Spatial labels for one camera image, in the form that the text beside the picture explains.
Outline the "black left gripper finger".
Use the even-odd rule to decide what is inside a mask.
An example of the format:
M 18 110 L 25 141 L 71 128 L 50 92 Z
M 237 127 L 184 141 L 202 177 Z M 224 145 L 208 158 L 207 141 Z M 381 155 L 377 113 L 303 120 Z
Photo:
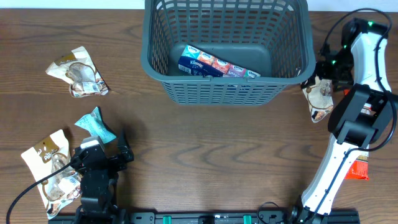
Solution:
M 93 136 L 93 153 L 97 156 L 105 155 L 105 147 L 99 136 Z
M 121 133 L 119 135 L 117 147 L 125 161 L 134 160 L 134 153 L 130 148 L 130 145 L 126 139 L 125 131 L 123 129 L 121 130 Z

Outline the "teal snack packet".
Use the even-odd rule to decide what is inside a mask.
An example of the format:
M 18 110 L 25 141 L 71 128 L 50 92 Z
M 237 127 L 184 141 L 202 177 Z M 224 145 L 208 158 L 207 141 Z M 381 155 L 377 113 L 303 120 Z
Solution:
M 75 123 L 75 126 L 88 131 L 91 136 L 99 136 L 104 144 L 116 139 L 116 135 L 104 125 L 99 107 L 96 107 L 91 113 L 82 116 Z

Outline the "beige brown-label snack pouch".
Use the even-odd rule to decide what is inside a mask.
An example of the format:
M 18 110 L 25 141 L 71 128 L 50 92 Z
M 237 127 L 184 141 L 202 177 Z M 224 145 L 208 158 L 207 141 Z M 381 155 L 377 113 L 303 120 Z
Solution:
M 69 142 L 58 130 L 21 154 L 36 181 L 64 168 L 37 185 L 49 220 L 81 195 L 81 175 L 72 167 Z

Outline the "red orange cracker package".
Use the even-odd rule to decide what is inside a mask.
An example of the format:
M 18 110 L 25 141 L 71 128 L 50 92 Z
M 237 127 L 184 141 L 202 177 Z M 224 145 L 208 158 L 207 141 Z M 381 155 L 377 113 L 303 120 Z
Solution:
M 369 153 L 360 151 L 360 155 L 353 162 L 349 171 L 345 176 L 345 180 L 356 179 L 356 180 L 369 180 L 368 176 L 368 159 Z

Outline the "Kleenex tissue multipack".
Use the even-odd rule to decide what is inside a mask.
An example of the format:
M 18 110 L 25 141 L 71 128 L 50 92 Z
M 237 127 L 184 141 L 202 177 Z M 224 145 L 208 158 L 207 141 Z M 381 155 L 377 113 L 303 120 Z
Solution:
M 194 46 L 186 45 L 179 60 L 178 69 L 193 76 L 224 77 L 224 78 L 256 78 L 261 75 L 223 61 Z

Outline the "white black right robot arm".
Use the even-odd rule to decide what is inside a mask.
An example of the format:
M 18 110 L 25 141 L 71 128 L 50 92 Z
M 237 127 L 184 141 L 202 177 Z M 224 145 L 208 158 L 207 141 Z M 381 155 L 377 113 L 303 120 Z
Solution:
M 356 212 L 334 212 L 336 193 L 354 161 L 362 152 L 371 152 L 388 124 L 397 124 L 397 95 L 386 78 L 385 48 L 390 25 L 354 18 L 343 26 L 337 53 L 328 43 L 321 49 L 309 81 L 330 80 L 349 88 L 335 106 L 328 121 L 330 140 L 314 179 L 292 210 L 288 223 L 353 223 Z

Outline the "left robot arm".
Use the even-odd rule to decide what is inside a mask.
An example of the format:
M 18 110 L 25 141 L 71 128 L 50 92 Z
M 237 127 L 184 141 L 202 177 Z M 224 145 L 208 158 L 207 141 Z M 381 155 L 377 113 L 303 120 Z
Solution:
M 125 209 L 117 206 L 118 172 L 127 169 L 134 154 L 122 131 L 118 138 L 119 154 L 107 157 L 99 136 L 82 141 L 71 159 L 72 167 L 82 175 L 81 205 L 76 210 L 75 223 L 129 223 Z

